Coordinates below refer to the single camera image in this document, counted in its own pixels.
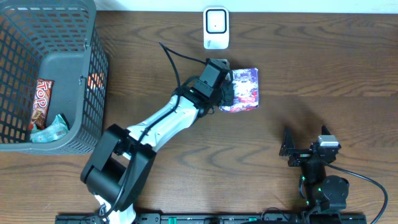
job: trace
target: white wall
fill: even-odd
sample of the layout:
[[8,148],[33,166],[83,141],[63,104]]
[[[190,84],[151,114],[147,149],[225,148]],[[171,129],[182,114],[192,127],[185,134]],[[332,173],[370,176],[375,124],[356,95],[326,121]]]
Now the white wall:
[[95,0],[97,10],[398,13],[398,0]]

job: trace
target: wooden table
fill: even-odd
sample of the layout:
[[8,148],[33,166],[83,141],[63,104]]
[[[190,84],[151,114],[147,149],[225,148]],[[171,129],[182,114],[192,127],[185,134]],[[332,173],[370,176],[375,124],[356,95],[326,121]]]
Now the wooden table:
[[[398,219],[398,17],[365,14],[231,13],[226,50],[203,48],[202,13],[99,12],[110,54],[104,128],[136,124],[168,102],[175,76],[158,41],[196,58],[228,58],[257,67],[260,107],[217,111],[177,134],[159,152],[137,208],[165,213],[261,212],[305,205],[300,169],[279,157],[284,126],[308,147],[326,124],[342,149],[333,163],[385,186],[380,223]],[[203,65],[174,57],[182,80]],[[0,156],[0,222],[53,223],[58,213],[92,212],[98,203],[80,182],[88,155]],[[350,182],[347,212],[370,222],[383,196]]]

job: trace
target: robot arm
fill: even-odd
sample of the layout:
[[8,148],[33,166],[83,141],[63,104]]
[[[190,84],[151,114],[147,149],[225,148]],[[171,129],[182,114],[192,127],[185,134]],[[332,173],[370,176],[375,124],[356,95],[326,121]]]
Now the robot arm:
[[[144,187],[157,151],[168,140],[205,116],[212,107],[232,105],[232,79],[227,62],[208,59],[194,85],[190,87],[185,82],[161,110],[127,129],[114,124],[104,132],[80,179],[105,212],[112,210],[108,217],[111,224],[134,220],[132,204]],[[131,167],[113,159],[114,153],[131,160]]]

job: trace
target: basket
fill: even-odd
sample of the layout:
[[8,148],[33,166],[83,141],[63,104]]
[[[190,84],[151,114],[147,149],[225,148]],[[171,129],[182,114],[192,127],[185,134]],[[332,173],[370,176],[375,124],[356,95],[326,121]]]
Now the basket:
[[[92,0],[0,1],[0,151],[82,154],[101,136],[108,60]],[[54,80],[46,125],[63,114],[63,138],[29,142],[38,78]]]

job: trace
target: teal plastic packet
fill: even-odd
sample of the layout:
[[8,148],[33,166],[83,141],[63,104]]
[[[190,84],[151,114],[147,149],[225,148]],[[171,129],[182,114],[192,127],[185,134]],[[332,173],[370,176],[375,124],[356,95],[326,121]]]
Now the teal plastic packet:
[[68,126],[60,114],[56,115],[53,123],[44,130],[38,130],[36,125],[30,134],[30,140],[34,143],[56,141],[68,134]]

